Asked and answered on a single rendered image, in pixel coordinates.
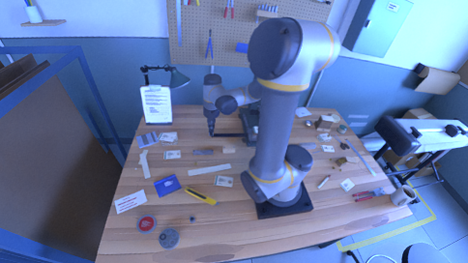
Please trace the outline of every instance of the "white cup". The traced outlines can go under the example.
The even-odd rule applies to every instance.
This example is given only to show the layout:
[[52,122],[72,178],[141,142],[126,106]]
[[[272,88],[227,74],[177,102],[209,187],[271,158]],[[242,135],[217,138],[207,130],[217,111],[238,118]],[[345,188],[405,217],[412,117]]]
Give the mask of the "white cup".
[[24,10],[28,14],[29,21],[32,24],[43,22],[43,18],[41,17],[41,14],[39,14],[39,10],[37,6],[24,7]]
[[396,206],[404,206],[416,199],[416,193],[412,188],[403,185],[401,188],[394,191],[394,193],[390,195],[390,198]]

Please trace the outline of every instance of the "ruler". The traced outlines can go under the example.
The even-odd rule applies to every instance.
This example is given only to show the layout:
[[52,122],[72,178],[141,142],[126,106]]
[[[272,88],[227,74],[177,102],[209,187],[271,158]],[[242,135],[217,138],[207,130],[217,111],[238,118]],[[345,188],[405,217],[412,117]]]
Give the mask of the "ruler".
[[367,167],[368,171],[373,175],[375,176],[375,172],[374,170],[372,170],[372,168],[370,168],[370,165],[364,161],[364,158],[358,153],[358,150],[356,150],[356,148],[354,148],[354,146],[351,144],[351,142],[346,139],[346,142],[348,143],[349,147],[351,147],[351,149],[353,149],[353,151],[358,155],[359,159],[361,159],[361,161],[363,161],[364,165]]
[[181,19],[181,0],[176,0],[176,10],[177,10],[177,39],[179,41],[179,46],[182,46],[182,19]]

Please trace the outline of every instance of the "wall shelf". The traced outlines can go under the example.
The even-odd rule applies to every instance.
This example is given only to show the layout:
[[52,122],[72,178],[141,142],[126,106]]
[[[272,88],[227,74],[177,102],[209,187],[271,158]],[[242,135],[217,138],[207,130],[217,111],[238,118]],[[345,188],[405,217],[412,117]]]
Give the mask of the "wall shelf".
[[56,26],[67,22],[65,19],[44,19],[41,23],[25,22],[21,26]]

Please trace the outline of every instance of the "electrical box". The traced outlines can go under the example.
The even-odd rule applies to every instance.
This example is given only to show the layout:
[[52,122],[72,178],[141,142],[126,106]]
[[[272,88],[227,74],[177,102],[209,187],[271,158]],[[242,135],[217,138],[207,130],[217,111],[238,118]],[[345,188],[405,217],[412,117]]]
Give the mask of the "electrical box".
[[343,46],[375,57],[385,57],[413,8],[407,0],[361,0]]

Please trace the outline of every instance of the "yellow utility knife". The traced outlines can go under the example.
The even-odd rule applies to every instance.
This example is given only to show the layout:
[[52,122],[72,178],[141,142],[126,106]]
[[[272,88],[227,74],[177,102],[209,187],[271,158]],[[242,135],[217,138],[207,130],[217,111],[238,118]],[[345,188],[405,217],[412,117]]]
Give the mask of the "yellow utility knife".
[[200,200],[202,200],[203,202],[206,202],[210,205],[219,205],[219,203],[217,202],[217,200],[213,199],[213,198],[210,198],[204,194],[201,194],[199,193],[198,191],[196,190],[193,190],[191,188],[185,188],[185,192],[188,193],[189,195],[195,197],[195,198],[198,198]]

